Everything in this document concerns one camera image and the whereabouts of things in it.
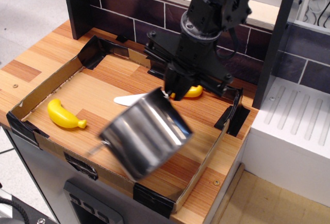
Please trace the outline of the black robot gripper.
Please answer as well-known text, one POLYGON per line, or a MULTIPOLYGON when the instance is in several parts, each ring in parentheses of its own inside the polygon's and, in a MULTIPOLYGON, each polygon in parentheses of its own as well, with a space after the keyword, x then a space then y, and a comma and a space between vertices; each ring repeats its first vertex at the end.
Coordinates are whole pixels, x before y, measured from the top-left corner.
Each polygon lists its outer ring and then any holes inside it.
POLYGON ((145 53, 150 60, 165 65, 163 75, 166 94, 175 94, 181 101, 191 87, 201 85, 206 90, 223 96, 233 76, 220 62, 216 51, 217 33, 203 33, 184 12, 181 33, 151 31, 147 34, 145 53))

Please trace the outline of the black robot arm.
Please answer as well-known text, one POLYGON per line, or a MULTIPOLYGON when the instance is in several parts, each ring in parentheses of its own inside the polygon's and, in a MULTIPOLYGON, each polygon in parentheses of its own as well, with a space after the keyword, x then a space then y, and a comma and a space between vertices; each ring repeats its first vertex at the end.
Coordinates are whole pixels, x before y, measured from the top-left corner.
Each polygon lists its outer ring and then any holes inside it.
POLYGON ((180 101, 192 86, 222 96, 233 76, 222 65, 232 58, 217 51, 219 37, 229 32, 234 50, 238 49, 235 27, 246 23, 251 14, 249 0, 191 0, 180 20, 179 35, 151 31, 145 52, 153 61, 162 63, 164 90, 180 101))

